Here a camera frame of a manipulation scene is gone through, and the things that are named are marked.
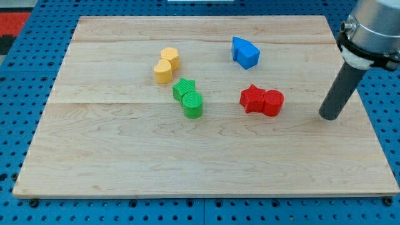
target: yellow block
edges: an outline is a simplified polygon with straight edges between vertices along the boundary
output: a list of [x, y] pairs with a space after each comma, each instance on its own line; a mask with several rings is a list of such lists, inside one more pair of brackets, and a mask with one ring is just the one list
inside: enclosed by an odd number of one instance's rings
[[158, 65], [154, 67], [154, 75], [156, 82], [159, 84], [166, 84], [173, 80], [173, 72], [171, 63], [167, 59], [160, 59]]
[[176, 48], [166, 47], [161, 50], [161, 58], [167, 59], [171, 63], [172, 71], [179, 68], [179, 54]]

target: red surface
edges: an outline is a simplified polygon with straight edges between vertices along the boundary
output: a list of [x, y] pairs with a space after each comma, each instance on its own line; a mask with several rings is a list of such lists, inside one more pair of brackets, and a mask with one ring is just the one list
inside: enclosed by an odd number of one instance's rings
[[264, 93], [265, 89], [258, 88], [252, 84], [248, 89], [242, 91], [239, 103], [244, 106], [246, 113], [261, 113], [264, 107]]
[[278, 90], [268, 90], [264, 93], [264, 109], [266, 116], [276, 116], [281, 111], [285, 98]]
[[0, 36], [18, 36], [29, 15], [30, 12], [0, 12]]

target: black cylinder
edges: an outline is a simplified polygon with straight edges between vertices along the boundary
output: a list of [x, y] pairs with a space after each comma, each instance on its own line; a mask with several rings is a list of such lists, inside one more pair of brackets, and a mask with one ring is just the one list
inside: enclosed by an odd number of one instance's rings
[[319, 108], [319, 114], [327, 120], [336, 119], [366, 72], [344, 62]]

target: toy block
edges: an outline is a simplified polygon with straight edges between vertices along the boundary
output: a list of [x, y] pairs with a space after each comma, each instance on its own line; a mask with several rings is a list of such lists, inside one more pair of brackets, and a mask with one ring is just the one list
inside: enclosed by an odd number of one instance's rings
[[196, 119], [203, 114], [203, 98], [197, 92], [189, 92], [183, 96], [183, 113], [187, 118]]
[[244, 106], [246, 113], [261, 113], [264, 109], [264, 93], [265, 89], [252, 84], [248, 89], [242, 91], [239, 103]]
[[237, 50], [237, 62], [244, 68], [249, 69], [258, 63], [260, 50], [249, 43]]
[[284, 95], [278, 90], [268, 90], [264, 93], [264, 108], [262, 113], [266, 116], [276, 116], [281, 111]]
[[181, 105], [184, 95], [191, 92], [196, 92], [195, 82], [193, 80], [184, 79], [183, 77], [172, 87], [174, 99], [179, 101]]
[[173, 72], [168, 60], [160, 59], [153, 70], [157, 83], [166, 84], [173, 80]]
[[245, 39], [241, 39], [239, 37], [232, 37], [232, 59], [233, 61], [236, 61], [236, 59], [238, 58], [238, 50], [239, 48], [250, 44], [249, 41], [245, 40]]
[[167, 59], [171, 63], [172, 71], [179, 68], [179, 54], [176, 48], [167, 47], [161, 50], [161, 58]]

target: red cylinder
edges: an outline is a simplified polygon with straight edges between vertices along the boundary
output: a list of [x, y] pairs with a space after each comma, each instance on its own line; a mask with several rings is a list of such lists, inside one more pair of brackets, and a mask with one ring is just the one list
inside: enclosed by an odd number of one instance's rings
[[264, 108], [262, 113], [266, 116], [276, 116], [281, 111], [285, 97], [278, 90], [268, 90], [264, 93]]

